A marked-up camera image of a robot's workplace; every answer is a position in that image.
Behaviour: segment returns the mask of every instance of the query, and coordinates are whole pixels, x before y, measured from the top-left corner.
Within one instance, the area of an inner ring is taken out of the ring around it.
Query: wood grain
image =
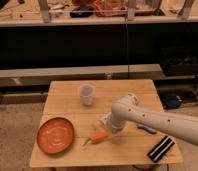
[[[90,83],[95,87],[94,104],[82,106],[77,95],[80,85]],[[102,129],[99,120],[110,111],[111,104],[126,92],[135,93],[140,106],[163,110],[156,89],[151,80],[105,80],[105,81],[55,81],[52,82],[40,125],[54,117],[69,119],[75,129],[75,139],[71,148],[59,155],[45,155],[34,144],[31,167],[74,167],[74,166],[114,166],[132,164],[152,164],[147,152],[164,136],[151,135],[139,130],[135,123],[127,122],[125,129],[99,144],[84,141],[93,131]],[[177,146],[160,161],[180,163],[182,155]]]

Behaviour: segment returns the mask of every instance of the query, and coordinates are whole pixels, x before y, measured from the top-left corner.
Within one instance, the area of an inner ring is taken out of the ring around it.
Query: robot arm
[[[126,121],[131,121],[198,146],[198,117],[147,110],[137,104],[136,96],[129,93],[112,105],[107,118],[107,127],[112,133],[121,131]]]

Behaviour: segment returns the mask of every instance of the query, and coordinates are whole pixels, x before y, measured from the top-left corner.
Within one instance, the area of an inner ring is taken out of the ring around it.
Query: tiled floor
[[[44,103],[0,105],[0,171],[47,171],[29,167],[30,155]],[[170,112],[198,117],[198,106]],[[178,141],[184,163],[170,165],[170,171],[198,171],[198,148]],[[131,171],[127,167],[58,168],[59,171]],[[157,171],[167,170],[161,166]]]

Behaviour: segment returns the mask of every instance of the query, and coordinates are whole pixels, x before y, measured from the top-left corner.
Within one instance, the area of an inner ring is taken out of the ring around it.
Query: white cup
[[[80,100],[83,105],[90,106],[93,103],[94,87],[91,84],[83,84],[78,88]]]

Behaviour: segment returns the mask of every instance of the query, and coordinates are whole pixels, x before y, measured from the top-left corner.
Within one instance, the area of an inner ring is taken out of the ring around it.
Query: orange carrot
[[[92,143],[98,143],[105,140],[108,136],[109,136],[108,131],[96,131],[91,135],[90,139]]]

